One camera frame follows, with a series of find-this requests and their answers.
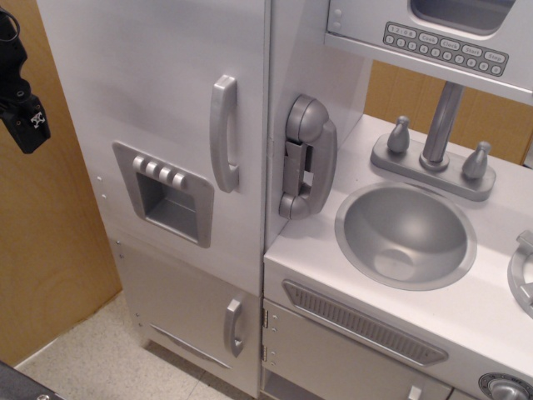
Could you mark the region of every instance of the knob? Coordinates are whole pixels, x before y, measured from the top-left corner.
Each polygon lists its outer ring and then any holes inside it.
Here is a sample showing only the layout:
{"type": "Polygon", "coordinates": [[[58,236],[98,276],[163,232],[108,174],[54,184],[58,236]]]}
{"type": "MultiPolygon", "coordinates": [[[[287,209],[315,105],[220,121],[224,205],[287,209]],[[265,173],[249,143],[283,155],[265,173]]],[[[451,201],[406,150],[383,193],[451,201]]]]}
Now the knob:
{"type": "Polygon", "coordinates": [[[529,393],[518,383],[507,379],[495,379],[489,384],[494,400],[528,400],[529,393]]]}
{"type": "Polygon", "coordinates": [[[396,120],[396,126],[392,129],[386,145],[394,153],[405,153],[409,148],[409,118],[400,116],[396,120]]]}
{"type": "Polygon", "coordinates": [[[463,173],[469,179],[483,178],[488,163],[488,155],[491,151],[491,144],[479,142],[476,150],[465,160],[463,173]]]}

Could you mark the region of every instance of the oven knob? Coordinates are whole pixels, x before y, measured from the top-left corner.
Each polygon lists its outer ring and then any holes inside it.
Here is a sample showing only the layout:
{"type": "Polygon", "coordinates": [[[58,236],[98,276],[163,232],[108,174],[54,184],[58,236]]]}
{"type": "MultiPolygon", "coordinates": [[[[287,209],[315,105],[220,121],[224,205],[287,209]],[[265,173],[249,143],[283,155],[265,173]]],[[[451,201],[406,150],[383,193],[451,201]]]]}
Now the oven knob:
{"type": "Polygon", "coordinates": [[[507,373],[486,373],[479,384],[492,400],[533,400],[533,385],[507,373]]]}
{"type": "Polygon", "coordinates": [[[528,400],[529,393],[518,383],[507,379],[495,379],[489,384],[494,400],[528,400]]]}

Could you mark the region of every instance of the silver sink basin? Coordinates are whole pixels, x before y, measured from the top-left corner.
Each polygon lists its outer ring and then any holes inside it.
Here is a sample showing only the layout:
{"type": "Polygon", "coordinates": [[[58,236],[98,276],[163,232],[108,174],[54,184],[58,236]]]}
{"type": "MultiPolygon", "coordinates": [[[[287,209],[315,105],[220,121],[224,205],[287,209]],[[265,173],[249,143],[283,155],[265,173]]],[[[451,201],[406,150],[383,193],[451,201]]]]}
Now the silver sink basin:
{"type": "Polygon", "coordinates": [[[476,234],[451,201],[405,183],[352,193],[335,221],[346,258],[379,283],[432,290],[456,282],[476,258],[476,234]]]}

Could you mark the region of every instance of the tile floor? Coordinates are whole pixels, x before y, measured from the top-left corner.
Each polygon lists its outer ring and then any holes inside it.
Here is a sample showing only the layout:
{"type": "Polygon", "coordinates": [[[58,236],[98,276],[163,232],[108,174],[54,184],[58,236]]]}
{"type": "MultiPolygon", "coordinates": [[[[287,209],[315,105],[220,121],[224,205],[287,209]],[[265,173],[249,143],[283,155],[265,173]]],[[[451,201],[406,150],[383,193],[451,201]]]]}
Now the tile floor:
{"type": "Polygon", "coordinates": [[[17,369],[67,400],[252,400],[143,341],[132,328],[123,294],[17,369]]]}

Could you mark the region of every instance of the microwave keypad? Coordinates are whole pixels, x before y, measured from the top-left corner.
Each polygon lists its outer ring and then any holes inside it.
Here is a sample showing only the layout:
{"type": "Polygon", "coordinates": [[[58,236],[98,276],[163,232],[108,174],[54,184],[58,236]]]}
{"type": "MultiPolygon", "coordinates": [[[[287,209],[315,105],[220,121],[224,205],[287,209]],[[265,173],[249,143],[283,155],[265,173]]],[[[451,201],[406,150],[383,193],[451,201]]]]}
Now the microwave keypad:
{"type": "Polygon", "coordinates": [[[383,35],[387,46],[420,54],[445,63],[500,77],[509,55],[461,40],[388,22],[383,35]]]}

